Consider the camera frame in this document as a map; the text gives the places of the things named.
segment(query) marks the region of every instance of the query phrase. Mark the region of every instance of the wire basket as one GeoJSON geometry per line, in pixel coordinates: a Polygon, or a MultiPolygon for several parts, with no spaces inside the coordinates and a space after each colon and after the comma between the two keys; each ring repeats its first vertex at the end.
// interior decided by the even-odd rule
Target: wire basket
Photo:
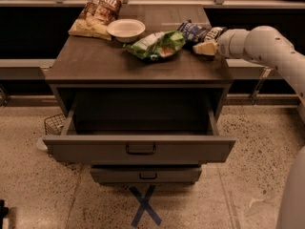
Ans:
{"type": "Polygon", "coordinates": [[[60,135],[66,118],[63,114],[57,114],[45,119],[46,135],[60,135]]]}

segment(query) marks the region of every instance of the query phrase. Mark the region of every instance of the drawer handle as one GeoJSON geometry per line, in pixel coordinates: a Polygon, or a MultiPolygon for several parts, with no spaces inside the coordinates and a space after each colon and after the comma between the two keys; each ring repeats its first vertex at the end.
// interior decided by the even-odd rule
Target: drawer handle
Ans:
{"type": "Polygon", "coordinates": [[[158,174],[157,173],[154,173],[154,176],[143,176],[141,173],[139,173],[139,177],[140,179],[157,179],[158,177],[158,174]]]}
{"type": "Polygon", "coordinates": [[[126,153],[129,155],[133,155],[133,156],[151,156],[155,153],[156,151],[156,146],[155,144],[153,144],[152,146],[152,150],[149,152],[135,152],[135,151],[131,151],[130,150],[130,146],[127,144],[126,145],[126,153]]]}

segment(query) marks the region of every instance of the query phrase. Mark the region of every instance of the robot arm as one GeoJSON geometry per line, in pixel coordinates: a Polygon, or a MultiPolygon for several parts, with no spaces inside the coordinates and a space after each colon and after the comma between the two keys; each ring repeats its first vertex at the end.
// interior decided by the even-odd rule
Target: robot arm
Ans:
{"type": "Polygon", "coordinates": [[[288,82],[297,94],[305,97],[305,56],[272,27],[251,31],[227,30],[218,38],[218,52],[228,58],[241,58],[269,66],[288,82]]]}

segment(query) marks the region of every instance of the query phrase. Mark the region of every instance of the green chip bag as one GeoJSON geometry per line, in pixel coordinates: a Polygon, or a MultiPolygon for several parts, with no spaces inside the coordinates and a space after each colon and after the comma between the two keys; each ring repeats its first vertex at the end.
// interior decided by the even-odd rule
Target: green chip bag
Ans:
{"type": "Polygon", "coordinates": [[[185,40],[180,31],[166,31],[150,34],[125,47],[140,59],[157,61],[174,55],[184,44],[185,40]]]}

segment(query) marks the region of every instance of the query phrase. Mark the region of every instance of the concrete floor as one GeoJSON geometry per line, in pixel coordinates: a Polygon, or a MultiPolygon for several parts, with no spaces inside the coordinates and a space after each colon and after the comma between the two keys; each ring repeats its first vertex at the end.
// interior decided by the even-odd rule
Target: concrete floor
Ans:
{"type": "Polygon", "coordinates": [[[155,184],[154,214],[144,210],[135,226],[140,203],[131,188],[143,199],[152,184],[100,185],[88,166],[56,162],[36,141],[44,119],[60,109],[30,105],[12,100],[0,108],[0,199],[10,209],[3,228],[272,229],[289,168],[305,145],[296,106],[225,106],[219,131],[237,139],[227,161],[203,166],[195,185],[155,184]]]}

